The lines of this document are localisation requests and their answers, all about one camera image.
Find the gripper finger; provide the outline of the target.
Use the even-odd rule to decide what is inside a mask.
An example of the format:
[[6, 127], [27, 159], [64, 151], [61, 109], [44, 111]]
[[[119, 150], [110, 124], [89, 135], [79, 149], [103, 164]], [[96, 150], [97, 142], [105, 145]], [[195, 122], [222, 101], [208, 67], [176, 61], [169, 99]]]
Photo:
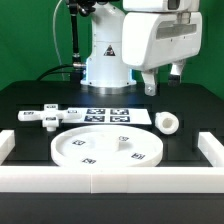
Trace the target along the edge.
[[185, 60], [179, 60], [172, 63], [171, 71], [168, 76], [169, 86], [178, 86], [181, 83], [182, 73], [185, 64], [186, 64]]
[[149, 69], [141, 73], [144, 84], [145, 94], [148, 96], [155, 96], [157, 92], [157, 73], [158, 69]]

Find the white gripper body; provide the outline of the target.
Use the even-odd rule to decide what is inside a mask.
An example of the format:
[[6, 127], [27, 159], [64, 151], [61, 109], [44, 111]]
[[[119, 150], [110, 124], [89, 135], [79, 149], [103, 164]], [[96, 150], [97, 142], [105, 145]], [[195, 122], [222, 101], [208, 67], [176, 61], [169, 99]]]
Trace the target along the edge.
[[122, 59], [130, 68], [146, 71], [198, 54], [202, 16], [182, 24], [175, 13], [128, 13], [123, 23]]

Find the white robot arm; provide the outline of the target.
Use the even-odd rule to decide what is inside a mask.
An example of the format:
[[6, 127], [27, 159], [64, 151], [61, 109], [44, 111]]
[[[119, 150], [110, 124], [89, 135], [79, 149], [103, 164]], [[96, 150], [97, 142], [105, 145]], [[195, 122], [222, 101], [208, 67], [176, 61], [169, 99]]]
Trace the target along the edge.
[[168, 84], [176, 86], [186, 60], [201, 47], [200, 0], [96, 0], [92, 14], [92, 52], [81, 84], [101, 94], [116, 94], [136, 85], [142, 74], [145, 93], [157, 91], [158, 68], [169, 64]]

